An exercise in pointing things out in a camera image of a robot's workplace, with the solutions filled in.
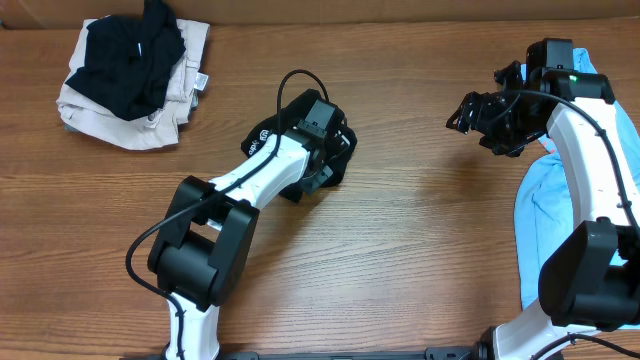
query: black mount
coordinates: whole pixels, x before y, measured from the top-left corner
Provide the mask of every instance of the black mount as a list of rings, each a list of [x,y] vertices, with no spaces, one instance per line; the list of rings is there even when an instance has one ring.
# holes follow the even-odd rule
[[[609,265],[616,250],[624,266]],[[556,326],[614,331],[640,324],[640,242],[633,229],[608,218],[584,221],[542,266],[538,293]]]
[[[573,69],[571,40],[544,39],[529,46],[526,81],[518,61],[494,72],[494,79],[502,91],[531,90],[568,101],[585,97],[603,99],[607,104],[615,102],[606,76]],[[547,121],[556,105],[539,97],[471,92],[446,126],[465,134],[477,130],[484,134],[480,145],[495,155],[517,157],[527,144],[546,134]]]
[[[220,354],[216,360],[469,360],[468,346],[430,347],[425,351],[345,352],[258,355],[255,352]]]
[[[166,217],[215,193],[212,184],[189,176],[176,189]],[[247,201],[224,195],[160,229],[147,261],[158,287],[179,293],[201,311],[224,304],[244,270],[259,214]],[[223,225],[215,244],[190,230],[192,222],[204,225],[208,219]]]

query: black cloth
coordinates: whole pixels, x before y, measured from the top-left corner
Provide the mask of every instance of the black cloth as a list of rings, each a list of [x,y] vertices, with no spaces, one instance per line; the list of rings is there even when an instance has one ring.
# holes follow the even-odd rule
[[[319,99],[322,99],[319,91],[308,89],[295,98],[287,107],[283,108],[280,113],[282,120],[280,134],[284,134],[288,129],[292,129],[297,125],[300,119],[304,119],[309,111],[311,111],[316,100]],[[333,171],[333,174],[321,187],[331,187],[340,184],[347,170],[347,163],[351,160],[351,155],[358,144],[356,134],[347,126],[344,112],[340,108],[337,108],[336,112],[341,122],[334,131],[336,134],[339,131],[340,135],[335,136],[336,134],[329,134],[330,136],[327,137],[324,143],[326,158],[328,159],[325,164]],[[265,134],[276,134],[278,133],[277,129],[278,118],[276,115],[263,120],[249,132],[247,138],[240,144],[240,149],[247,157],[251,157],[251,155],[258,152],[266,143],[267,136],[265,136]],[[342,136],[347,138],[348,145],[345,145]],[[286,187],[280,192],[280,195],[291,201],[298,202],[302,197],[302,193],[302,187],[296,183]]]
[[[145,1],[142,20],[108,16],[87,29],[84,67],[66,84],[123,120],[162,108],[171,68],[185,51],[173,11]]]

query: wood grain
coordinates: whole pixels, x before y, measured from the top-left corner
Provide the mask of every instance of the wood grain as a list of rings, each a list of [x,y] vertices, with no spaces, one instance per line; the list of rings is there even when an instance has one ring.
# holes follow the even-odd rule
[[[116,359],[168,340],[164,301],[124,255],[178,183],[244,160],[282,76],[315,72],[359,139],[344,182],[260,216],[221,312],[226,350],[419,350],[471,344],[520,312],[513,204],[544,154],[494,157],[444,128],[492,70],[573,38],[640,119],[639,20],[214,27],[212,76],[178,146],[128,152],[63,130],[55,99],[77,31],[0,33],[0,359]],[[312,83],[294,77],[285,103]],[[145,259],[135,268],[149,281]],[[606,338],[640,350],[637,333]],[[616,358],[580,344],[568,358]]]

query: folded clothing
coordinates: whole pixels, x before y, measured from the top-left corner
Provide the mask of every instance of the folded clothing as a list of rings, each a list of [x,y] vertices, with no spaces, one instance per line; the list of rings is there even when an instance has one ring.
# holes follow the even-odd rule
[[[107,16],[87,30],[84,66],[66,84],[123,120],[162,108],[185,51],[173,11],[161,0],[145,1],[142,20]]]
[[[573,51],[574,69],[596,73],[585,49]],[[526,69],[522,67],[523,77]],[[640,184],[640,138],[631,119],[616,101],[618,137],[636,184]],[[573,206],[560,154],[547,136],[540,142],[550,152],[531,165],[516,197],[514,224],[518,267],[520,268],[521,300],[523,308],[538,297],[538,277],[545,261],[573,232]],[[611,262],[622,265],[616,253]]]
[[[67,79],[84,65],[87,27],[96,20],[85,20],[75,51],[69,62]],[[109,109],[80,94],[66,83],[56,101],[65,124],[80,132],[129,150],[148,150],[178,143],[178,125],[188,122],[194,102],[194,83],[200,69],[209,25],[177,20],[186,51],[171,69],[164,106],[149,116],[124,121]]]

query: blue cloth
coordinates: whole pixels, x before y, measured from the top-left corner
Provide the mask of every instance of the blue cloth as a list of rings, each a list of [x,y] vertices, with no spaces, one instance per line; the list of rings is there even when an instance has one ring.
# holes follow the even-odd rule
[[[576,70],[596,73],[587,50],[574,49],[573,61]],[[640,138],[631,119],[617,101],[615,107],[622,150],[638,187]],[[540,143],[550,154],[531,165],[518,190],[514,211],[523,308],[538,297],[538,276],[542,265],[573,232],[573,207],[560,155],[553,141],[547,136],[540,138]],[[623,263],[616,253],[612,264]],[[640,329],[640,326],[625,328]]]

